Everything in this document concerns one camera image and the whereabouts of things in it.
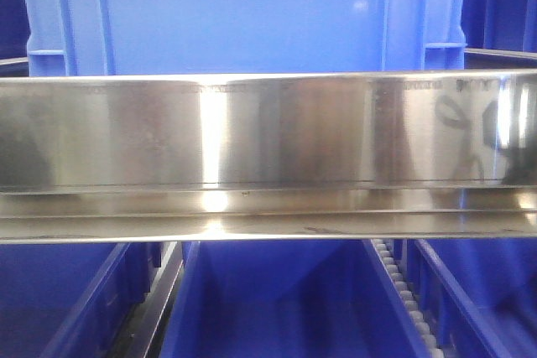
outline blue plastic bin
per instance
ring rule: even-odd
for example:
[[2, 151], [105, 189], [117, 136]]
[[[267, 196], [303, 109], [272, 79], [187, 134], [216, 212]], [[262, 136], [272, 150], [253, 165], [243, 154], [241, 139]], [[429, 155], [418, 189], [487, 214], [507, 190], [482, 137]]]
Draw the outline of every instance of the blue plastic bin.
[[24, 0], [0, 0], [0, 59], [26, 55], [30, 35]]
[[407, 279], [460, 358], [537, 356], [537, 240], [405, 241]]
[[430, 358], [370, 241], [193, 243], [163, 358]]
[[462, 0], [26, 0], [31, 75], [461, 68]]
[[537, 0], [464, 0], [462, 25], [473, 48], [537, 51]]
[[143, 298], [139, 256], [126, 244], [0, 248], [0, 357], [103, 357]]

